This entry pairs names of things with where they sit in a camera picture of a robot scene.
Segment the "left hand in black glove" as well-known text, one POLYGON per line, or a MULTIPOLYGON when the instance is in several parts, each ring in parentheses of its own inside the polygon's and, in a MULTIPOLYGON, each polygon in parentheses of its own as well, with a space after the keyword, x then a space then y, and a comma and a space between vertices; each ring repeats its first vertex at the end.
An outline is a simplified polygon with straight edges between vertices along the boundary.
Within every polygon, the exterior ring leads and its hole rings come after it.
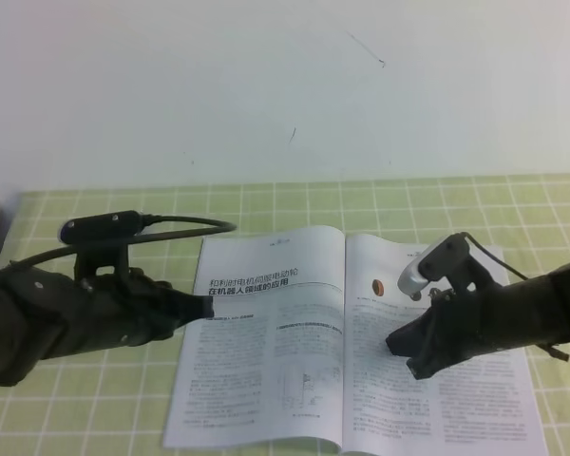
POLYGON ((66 275, 57 286, 56 308, 66 328, 52 359, 164 340, 178 328, 214 316, 213 299, 175 290, 139 268, 128 275, 97 275, 83 282, 66 275))

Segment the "right hand in black glove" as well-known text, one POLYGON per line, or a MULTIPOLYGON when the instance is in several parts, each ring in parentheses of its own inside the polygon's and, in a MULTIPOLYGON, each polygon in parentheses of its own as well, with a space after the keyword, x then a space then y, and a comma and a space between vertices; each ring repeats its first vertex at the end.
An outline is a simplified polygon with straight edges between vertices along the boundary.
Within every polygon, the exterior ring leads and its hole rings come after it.
POLYGON ((450 289, 435 294, 422 315, 386 338, 390 353, 406 357, 417 380, 476 356, 518 348, 528 340, 523 333, 527 307, 487 269, 457 270, 446 279, 450 289))

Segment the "right forearm in dark sleeve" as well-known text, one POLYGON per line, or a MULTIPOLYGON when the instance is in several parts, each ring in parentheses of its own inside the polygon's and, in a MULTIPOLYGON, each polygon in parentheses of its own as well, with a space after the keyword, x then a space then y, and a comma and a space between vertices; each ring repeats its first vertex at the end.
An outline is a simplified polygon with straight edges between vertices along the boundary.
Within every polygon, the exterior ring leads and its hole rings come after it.
POLYGON ((560 361, 570 359, 558 348, 570 343, 570 263, 504 287, 501 301, 506 348, 536 346, 560 361))

